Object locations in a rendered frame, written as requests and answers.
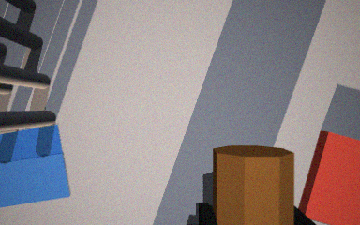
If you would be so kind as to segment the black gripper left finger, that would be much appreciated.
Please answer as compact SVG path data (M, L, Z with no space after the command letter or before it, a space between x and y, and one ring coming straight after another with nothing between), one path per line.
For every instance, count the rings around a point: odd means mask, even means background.
M208 202L199 202L199 225L218 225L213 206Z

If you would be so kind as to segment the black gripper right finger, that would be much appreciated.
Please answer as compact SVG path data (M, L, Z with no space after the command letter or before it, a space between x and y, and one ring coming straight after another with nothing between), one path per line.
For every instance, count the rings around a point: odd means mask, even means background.
M294 207L294 225L317 225L296 206Z

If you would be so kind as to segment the orange-brown faceted cylinder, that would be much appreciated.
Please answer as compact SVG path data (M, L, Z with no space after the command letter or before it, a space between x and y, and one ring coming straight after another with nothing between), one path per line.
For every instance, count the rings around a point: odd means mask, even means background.
M213 210L217 225L294 225L294 152L213 148Z

